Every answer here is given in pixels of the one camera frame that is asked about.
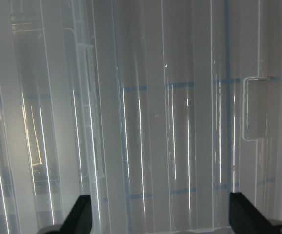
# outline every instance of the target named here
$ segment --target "transparent plastic container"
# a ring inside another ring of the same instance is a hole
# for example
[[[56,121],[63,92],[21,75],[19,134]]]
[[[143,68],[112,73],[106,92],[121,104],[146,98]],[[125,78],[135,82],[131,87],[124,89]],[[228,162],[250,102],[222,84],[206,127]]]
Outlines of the transparent plastic container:
[[[0,234],[232,233],[282,219],[282,0],[0,0]]]

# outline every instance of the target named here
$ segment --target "black plastic piece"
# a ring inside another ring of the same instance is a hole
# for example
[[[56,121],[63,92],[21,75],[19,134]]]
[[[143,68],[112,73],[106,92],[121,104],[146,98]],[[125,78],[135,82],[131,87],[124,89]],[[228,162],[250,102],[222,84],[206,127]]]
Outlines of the black plastic piece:
[[[91,198],[90,195],[81,195],[76,200],[60,230],[45,234],[89,234],[91,228]]]
[[[235,234],[281,234],[242,194],[230,193],[229,222]]]

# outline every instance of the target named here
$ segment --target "clear plastic bin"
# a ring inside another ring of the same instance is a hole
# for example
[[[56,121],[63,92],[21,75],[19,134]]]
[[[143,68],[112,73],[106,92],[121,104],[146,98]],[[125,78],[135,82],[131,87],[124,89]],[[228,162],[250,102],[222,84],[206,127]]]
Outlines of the clear plastic bin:
[[[0,234],[232,233],[282,219],[282,0],[0,0]]]

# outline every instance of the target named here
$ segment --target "blue line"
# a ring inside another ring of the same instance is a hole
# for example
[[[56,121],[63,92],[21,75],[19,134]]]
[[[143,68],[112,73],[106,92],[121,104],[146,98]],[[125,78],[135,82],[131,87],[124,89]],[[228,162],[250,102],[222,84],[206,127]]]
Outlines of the blue line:
[[[224,22],[225,22],[225,69],[228,85],[226,87],[227,108],[227,158],[228,158],[228,191],[231,191],[231,110],[230,110],[230,41],[229,41],[229,2],[224,0]]]
[[[190,190],[188,188],[186,189],[176,189],[176,190],[171,190],[170,191],[170,195],[178,195],[178,194],[187,194],[187,193],[194,193],[196,191],[196,188],[190,188]]]
[[[269,78],[270,78],[270,80],[279,80],[279,77],[270,76]]]
[[[256,183],[257,186],[261,186],[261,185],[264,185],[264,184],[268,184],[268,183],[274,183],[275,180],[274,178],[271,178],[271,179],[266,179],[266,180],[262,180],[262,181],[258,181]],[[240,186],[240,183],[237,182],[234,184],[234,187],[239,187]],[[216,185],[214,186],[214,190],[215,191],[218,191],[218,190],[223,190],[223,189],[230,189],[229,187],[229,184],[221,184],[221,185]],[[184,188],[184,189],[175,189],[175,190],[171,190],[169,192],[170,195],[180,195],[180,194],[188,194],[188,193],[195,193],[196,192],[196,188]],[[151,198],[153,196],[152,193],[146,193],[144,196],[143,194],[132,194],[130,195],[130,199],[143,199],[143,198]]]
[[[130,199],[141,199],[141,198],[149,198],[152,197],[152,193],[145,193],[144,196],[143,194],[132,194],[130,195]]]
[[[114,2],[111,3],[112,12],[114,12]],[[114,14],[112,14],[112,29],[113,29],[113,36],[114,36],[114,52],[115,52],[115,65],[118,67],[118,48],[117,48],[117,35],[115,30],[115,19]],[[118,88],[119,90],[119,98],[120,98],[120,115],[121,115],[121,148],[123,153],[123,169],[124,169],[124,183],[125,183],[125,202],[126,202],[126,211],[127,211],[127,221],[128,221],[128,227],[127,231],[128,234],[132,234],[132,221],[131,221],[131,207],[130,207],[130,187],[129,187],[129,179],[128,179],[128,166],[127,166],[127,150],[125,147],[125,137],[124,137],[124,116],[123,116],[123,97],[121,92],[121,76],[120,76],[120,69],[117,69],[117,82],[118,82]]]
[[[124,87],[121,88],[121,91],[124,92],[130,92],[130,91],[146,91],[147,90],[147,86],[146,85],[140,85],[140,86],[131,86],[131,87]]]
[[[184,88],[184,87],[194,87],[194,82],[178,82],[178,83],[168,83],[166,84],[166,89]]]

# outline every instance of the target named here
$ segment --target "plastic storage box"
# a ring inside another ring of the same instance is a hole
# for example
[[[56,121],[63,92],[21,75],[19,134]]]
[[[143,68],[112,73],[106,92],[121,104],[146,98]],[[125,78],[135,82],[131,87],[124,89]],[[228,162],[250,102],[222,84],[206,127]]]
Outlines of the plastic storage box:
[[[282,0],[0,0],[0,234],[232,233],[282,219]]]

